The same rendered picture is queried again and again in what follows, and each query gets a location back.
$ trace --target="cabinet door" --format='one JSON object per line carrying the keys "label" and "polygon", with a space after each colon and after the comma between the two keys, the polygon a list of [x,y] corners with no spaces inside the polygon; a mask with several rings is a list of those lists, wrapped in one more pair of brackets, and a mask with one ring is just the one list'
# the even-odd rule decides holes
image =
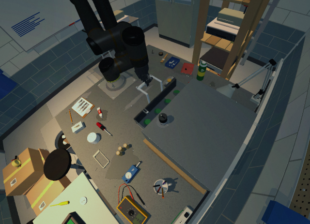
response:
{"label": "cabinet door", "polygon": [[171,0],[156,0],[158,33],[170,38],[173,38],[172,9]]}
{"label": "cabinet door", "polygon": [[192,0],[173,0],[173,39],[189,44],[193,16]]}

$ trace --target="yellow marker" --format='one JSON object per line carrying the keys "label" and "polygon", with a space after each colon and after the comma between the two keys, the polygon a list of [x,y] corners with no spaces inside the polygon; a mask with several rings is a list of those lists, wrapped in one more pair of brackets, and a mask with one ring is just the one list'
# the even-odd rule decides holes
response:
{"label": "yellow marker", "polygon": [[69,201],[64,201],[64,202],[61,202],[59,204],[52,205],[52,206],[64,206],[64,205],[68,205],[69,203],[70,203]]}

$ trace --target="white dial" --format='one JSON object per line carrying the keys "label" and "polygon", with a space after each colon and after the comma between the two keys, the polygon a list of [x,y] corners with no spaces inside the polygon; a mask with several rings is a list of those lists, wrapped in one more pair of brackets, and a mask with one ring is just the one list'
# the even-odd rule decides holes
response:
{"label": "white dial", "polygon": [[126,172],[125,176],[126,176],[127,179],[130,179],[131,176],[132,176],[132,175],[131,175],[131,172]]}

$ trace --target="blue tray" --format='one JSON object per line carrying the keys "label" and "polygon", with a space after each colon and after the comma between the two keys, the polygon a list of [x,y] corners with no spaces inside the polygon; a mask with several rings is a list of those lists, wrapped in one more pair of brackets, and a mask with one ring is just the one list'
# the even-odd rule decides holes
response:
{"label": "blue tray", "polygon": [[165,63],[165,66],[168,67],[168,68],[171,68],[173,69],[178,63],[180,62],[180,59],[176,58],[176,57],[171,57],[166,63]]}

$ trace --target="white table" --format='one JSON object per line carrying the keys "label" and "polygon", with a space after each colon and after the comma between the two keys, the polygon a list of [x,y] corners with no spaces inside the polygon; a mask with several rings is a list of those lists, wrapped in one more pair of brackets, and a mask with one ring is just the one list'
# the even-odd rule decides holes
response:
{"label": "white table", "polygon": [[[87,198],[85,205],[80,204],[83,196]],[[75,211],[86,224],[101,223],[102,220],[109,224],[119,224],[84,173],[81,173],[50,205],[63,201],[69,201],[70,204],[48,206],[33,223],[62,224],[67,215]]]}

